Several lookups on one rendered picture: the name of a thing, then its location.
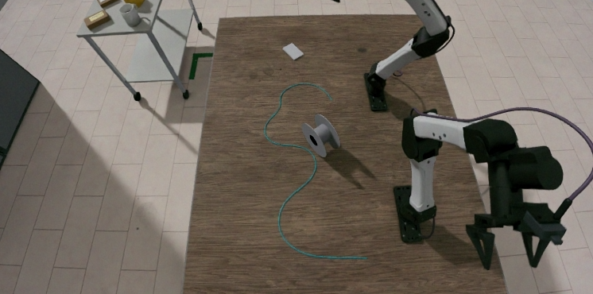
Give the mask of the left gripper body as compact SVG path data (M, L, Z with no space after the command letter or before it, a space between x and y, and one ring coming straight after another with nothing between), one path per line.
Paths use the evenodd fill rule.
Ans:
M475 214L475 224L466 224L466 228L487 231L487 228L505 225L514 226L516 231L534 231L524 220L527 210L539 223L561 222L562 218L549 207L548 202L524 202L523 189L514 190L511 192L511 187L490 187L491 213Z

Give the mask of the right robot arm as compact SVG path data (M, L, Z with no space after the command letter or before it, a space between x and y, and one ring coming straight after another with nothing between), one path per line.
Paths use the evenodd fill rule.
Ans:
M406 1L411 5L425 26L421 27L419 32L413 35L413 39L407 45L387 59L373 64L370 73L364 74L372 111L387 110L383 90L386 86L385 81L394 72L416 59L432 56L450 38L448 21L433 0Z

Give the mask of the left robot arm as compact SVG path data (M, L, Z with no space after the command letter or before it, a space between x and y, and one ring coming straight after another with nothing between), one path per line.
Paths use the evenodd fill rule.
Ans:
M421 241L420 224L436 217L433 168L442 141L466 149L474 155L476 163L487 162L489 186L511 187L511 192L516 187L558 188L564 171L550 148L547 145L519 147L517 140L514 128L502 119L464 122L425 115L404 118L401 146L410 159L412 187L393 188L401 240ZM551 239L555 245L563 244L562 237L568 228L562 222L539 223L528 210L524 220L540 238Z

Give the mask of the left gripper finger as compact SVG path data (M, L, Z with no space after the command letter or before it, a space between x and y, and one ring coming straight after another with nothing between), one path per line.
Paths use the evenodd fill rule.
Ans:
M551 239L542 239L535 233L535 231L522 231L522 236L525 242L525 248L528 254L529 262L532 267L537 268L541 261L544 251L551 242ZM535 257L533 252L533 236L537 236L540 238Z
M466 231L479 252L484 268L490 270L494 252L495 233L489 231L476 231L469 228L466 228ZM480 239L483 240L486 255Z

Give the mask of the grey cable reel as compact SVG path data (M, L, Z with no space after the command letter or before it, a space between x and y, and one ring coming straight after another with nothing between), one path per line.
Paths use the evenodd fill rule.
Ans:
M327 142L332 147L339 148L339 136L332 124L323 115L316 114L315 123L315 129L313 129L307 123L302 123L301 129L307 142L314 149L314 151L321 157L326 157L327 152L324 144Z

